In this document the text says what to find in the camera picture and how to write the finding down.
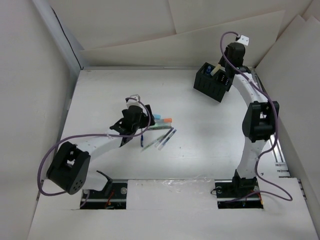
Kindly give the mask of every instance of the white floor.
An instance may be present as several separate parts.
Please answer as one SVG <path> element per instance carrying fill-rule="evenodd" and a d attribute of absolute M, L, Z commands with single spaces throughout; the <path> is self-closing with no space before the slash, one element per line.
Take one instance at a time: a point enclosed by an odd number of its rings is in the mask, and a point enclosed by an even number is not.
<path fill-rule="evenodd" d="M 167 69 L 82 71 L 64 137 L 104 132 L 122 117 L 124 98 L 137 93 L 155 114 L 172 118 L 177 132 L 161 151 L 151 147 L 141 153 L 140 140 L 133 139 L 92 162 L 91 169 L 114 179 L 132 179 L 126 210 L 79 210 L 80 192 L 41 195 L 29 240 L 318 239 L 297 180 L 278 178 L 271 153 L 261 159 L 259 171 L 287 189 L 293 201 L 262 195 L 264 209 L 217 208 L 210 190 L 214 179 L 231 179 L 240 162 L 247 107 L 234 87 L 222 103 L 196 91 L 195 74 Z M 146 133 L 145 144 L 162 133 Z M 269 184 L 259 185 L 283 194 Z M 44 189 L 59 191 L 49 180 Z"/>

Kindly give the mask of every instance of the black bracket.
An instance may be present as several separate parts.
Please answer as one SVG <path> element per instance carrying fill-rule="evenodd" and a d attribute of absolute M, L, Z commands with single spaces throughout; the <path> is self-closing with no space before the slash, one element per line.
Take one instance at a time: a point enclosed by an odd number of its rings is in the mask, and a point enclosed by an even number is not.
<path fill-rule="evenodd" d="M 90 155 L 71 142 L 61 145 L 46 172 L 47 178 L 68 194 L 77 193 L 85 184 L 90 163 Z"/>
<path fill-rule="evenodd" d="M 238 68 L 242 73 L 251 73 L 251 71 L 246 66 L 243 66 L 245 53 L 245 46 L 239 42 L 230 43 L 224 51 L 224 55 L 230 61 L 230 63 L 232 63 L 233 66 Z M 219 64 L 224 67 L 225 75 L 232 83 L 236 71 L 226 62 L 223 56 L 221 57 Z"/>
<path fill-rule="evenodd" d="M 273 101 L 273 104 L 277 114 L 276 117 L 278 117 L 279 103 Z M 248 137 L 253 143 L 257 140 L 267 141 L 275 133 L 275 130 L 275 116 L 271 104 L 257 101 L 250 103 L 242 122 L 244 136 Z"/>
<path fill-rule="evenodd" d="M 151 107 L 150 105 L 145 105 L 145 107 L 148 109 L 151 116 L 150 126 L 153 126 L 155 125 L 155 118 L 152 115 Z M 123 118 L 110 127 L 111 130 L 117 131 L 119 135 L 134 135 L 138 129 L 148 126 L 149 116 L 146 115 L 139 106 L 129 106 L 128 109 L 122 110 L 122 115 Z M 120 147 L 130 140 L 132 140 L 132 137 L 124 137 Z"/>

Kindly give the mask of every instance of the black container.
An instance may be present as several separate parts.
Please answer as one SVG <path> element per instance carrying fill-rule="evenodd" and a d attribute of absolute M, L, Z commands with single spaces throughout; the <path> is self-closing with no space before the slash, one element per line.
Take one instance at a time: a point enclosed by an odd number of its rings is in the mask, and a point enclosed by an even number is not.
<path fill-rule="evenodd" d="M 206 74 L 209 66 L 212 70 L 215 68 L 215 66 L 206 62 L 196 73 L 193 88 L 221 103 L 226 91 L 230 90 L 232 82 L 221 69 L 214 76 Z"/>

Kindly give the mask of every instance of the orange cap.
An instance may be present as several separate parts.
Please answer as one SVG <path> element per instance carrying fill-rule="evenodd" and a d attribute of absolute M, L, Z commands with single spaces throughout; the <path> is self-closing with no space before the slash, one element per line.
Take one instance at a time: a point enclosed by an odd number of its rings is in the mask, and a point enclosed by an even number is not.
<path fill-rule="evenodd" d="M 163 119 L 164 123 L 172 123 L 172 118 L 165 118 Z"/>

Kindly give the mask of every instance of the screw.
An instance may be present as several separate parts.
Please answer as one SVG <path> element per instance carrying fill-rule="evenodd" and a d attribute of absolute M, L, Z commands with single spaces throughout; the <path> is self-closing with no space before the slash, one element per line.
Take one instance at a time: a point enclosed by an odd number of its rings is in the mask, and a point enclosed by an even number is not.
<path fill-rule="evenodd" d="M 121 194 L 127 194 L 127 188 L 126 187 L 122 187 L 121 189 L 120 189 L 120 193 Z"/>
<path fill-rule="evenodd" d="M 215 191 L 216 191 L 217 194 L 222 194 L 222 187 L 221 186 L 217 186 L 215 188 Z"/>

